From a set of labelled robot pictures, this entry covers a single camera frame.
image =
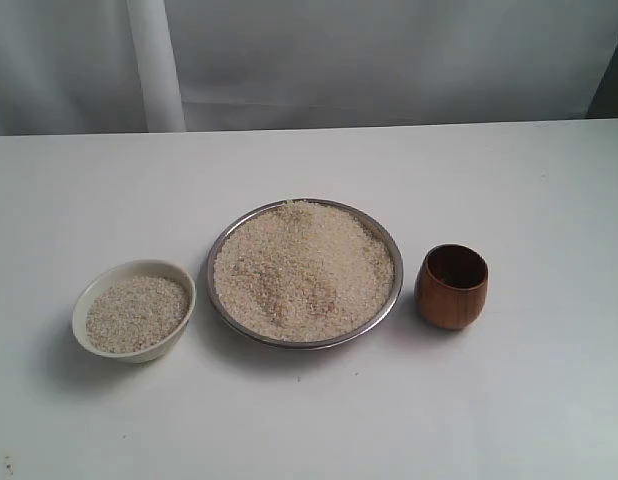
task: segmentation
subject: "white bowl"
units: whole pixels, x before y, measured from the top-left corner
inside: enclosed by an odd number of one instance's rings
[[[138,275],[164,277],[173,280],[187,291],[189,295],[189,309],[180,324],[168,336],[143,350],[130,353],[109,353],[98,350],[89,341],[87,336],[87,313],[94,300],[109,287],[122,280]],[[182,268],[162,260],[136,260],[124,263],[106,271],[89,284],[80,294],[76,306],[73,309],[71,326],[78,343],[88,352],[100,357],[112,358],[120,362],[142,363],[154,360],[169,351],[178,341],[185,326],[189,322],[191,313],[196,303],[196,285],[189,274]]]

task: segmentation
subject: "table surface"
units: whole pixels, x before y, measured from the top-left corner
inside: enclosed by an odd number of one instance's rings
[[[269,349],[202,296],[143,366],[83,352],[73,303],[160,258],[198,275],[241,214],[364,210],[405,282],[377,329]],[[490,290],[460,333],[416,316],[440,243]],[[0,138],[0,478],[618,479],[618,120]]]

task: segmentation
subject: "white curtain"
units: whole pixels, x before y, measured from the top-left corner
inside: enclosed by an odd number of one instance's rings
[[[0,134],[580,118],[618,0],[0,0]]]

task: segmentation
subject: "brown wooden cup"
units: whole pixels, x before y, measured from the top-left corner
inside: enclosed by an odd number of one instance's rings
[[[487,296],[487,264],[462,245],[440,245],[427,253],[416,280],[420,314],[432,325],[459,330],[473,322]]]

